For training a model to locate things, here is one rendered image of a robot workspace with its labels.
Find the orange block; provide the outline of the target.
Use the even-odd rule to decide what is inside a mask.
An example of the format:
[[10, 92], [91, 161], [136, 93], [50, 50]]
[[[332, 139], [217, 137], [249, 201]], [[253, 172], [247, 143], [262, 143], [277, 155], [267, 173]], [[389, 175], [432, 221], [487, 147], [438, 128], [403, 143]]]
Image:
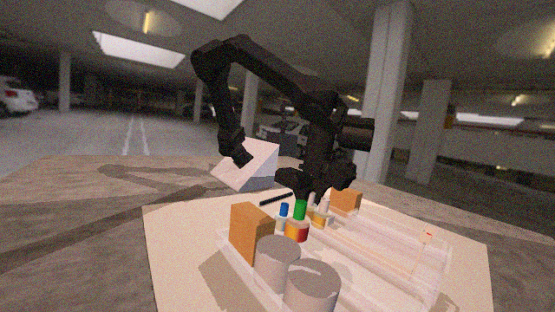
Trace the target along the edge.
[[276, 220], [250, 201], [231, 205], [228, 241], [253, 268], [258, 240], [274, 235]]
[[336, 190], [333, 186], [330, 190], [330, 205], [344, 212], [352, 211], [360, 208], [362, 200], [362, 192], [355, 191], [351, 188], [345, 188], [341, 191]]

